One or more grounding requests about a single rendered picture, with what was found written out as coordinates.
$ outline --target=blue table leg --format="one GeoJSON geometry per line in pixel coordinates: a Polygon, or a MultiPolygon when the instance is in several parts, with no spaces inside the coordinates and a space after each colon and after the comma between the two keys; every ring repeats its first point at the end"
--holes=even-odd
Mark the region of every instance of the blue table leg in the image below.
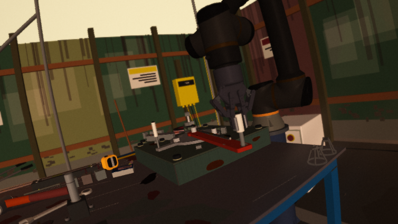
{"type": "Polygon", "coordinates": [[[342,213],[340,209],[340,191],[338,188],[337,167],[325,176],[324,181],[325,181],[325,194],[326,194],[327,223],[341,224],[342,213]]]}

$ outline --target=green box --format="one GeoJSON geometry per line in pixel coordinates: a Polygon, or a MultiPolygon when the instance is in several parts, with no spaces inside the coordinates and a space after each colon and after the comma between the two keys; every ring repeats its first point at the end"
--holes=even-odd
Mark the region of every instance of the green box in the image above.
{"type": "MultiPolygon", "coordinates": [[[[207,126],[198,130],[216,127],[219,128],[219,126],[207,126]]],[[[227,126],[226,131],[226,134],[231,135],[232,139],[239,140],[239,134],[234,132],[231,127],[227,126]]],[[[207,142],[174,146],[161,152],[156,151],[156,143],[148,142],[140,147],[135,146],[134,150],[138,162],[173,183],[181,185],[271,144],[268,127],[261,129],[248,127],[244,131],[244,138],[246,143],[253,145],[253,148],[242,153],[235,153],[207,142]],[[196,145],[201,145],[202,148],[197,150],[196,145]],[[173,161],[175,154],[181,154],[181,160],[173,161]]],[[[164,141],[160,143],[160,146],[169,143],[170,141],[164,141]]]]}

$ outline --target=robotic arm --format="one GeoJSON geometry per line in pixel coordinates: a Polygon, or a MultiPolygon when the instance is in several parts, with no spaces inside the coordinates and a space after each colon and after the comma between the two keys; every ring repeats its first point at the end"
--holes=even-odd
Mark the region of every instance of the robotic arm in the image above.
{"type": "Polygon", "coordinates": [[[198,29],[185,39],[185,47],[194,58],[206,56],[210,69],[214,69],[219,92],[210,103],[223,117],[229,118],[234,130],[236,106],[243,115],[245,127],[246,114],[253,109],[252,125],[268,126],[271,132],[285,127],[278,114],[279,109],[311,104],[312,84],[299,68],[282,0],[258,1],[277,65],[276,83],[270,80],[249,89],[243,84],[243,74],[238,65],[242,61],[239,46],[250,43],[254,26],[235,14],[247,0],[223,0],[199,10],[198,29]]]}

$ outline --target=dark floor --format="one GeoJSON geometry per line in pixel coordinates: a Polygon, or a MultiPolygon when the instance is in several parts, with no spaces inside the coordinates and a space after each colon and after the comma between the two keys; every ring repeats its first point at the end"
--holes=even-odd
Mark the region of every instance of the dark floor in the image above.
{"type": "MultiPolygon", "coordinates": [[[[398,145],[349,142],[333,145],[347,148],[337,159],[342,221],[398,223],[398,145]]],[[[296,206],[326,216],[324,182],[320,181],[296,206]]]]}

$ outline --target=pale yellow sky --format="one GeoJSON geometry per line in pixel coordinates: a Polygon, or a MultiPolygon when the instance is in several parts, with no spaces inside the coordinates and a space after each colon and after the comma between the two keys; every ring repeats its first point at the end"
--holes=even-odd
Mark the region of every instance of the pale yellow sky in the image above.
{"type": "MultiPolygon", "coordinates": [[[[253,3],[249,0],[242,8],[253,3]]],[[[196,0],[196,10],[221,0],[196,0]]],[[[0,46],[35,13],[34,0],[1,0],[0,46]]],[[[44,41],[96,37],[194,33],[191,0],[39,0],[44,41]]],[[[37,21],[19,36],[18,43],[39,41],[37,21]]]]}

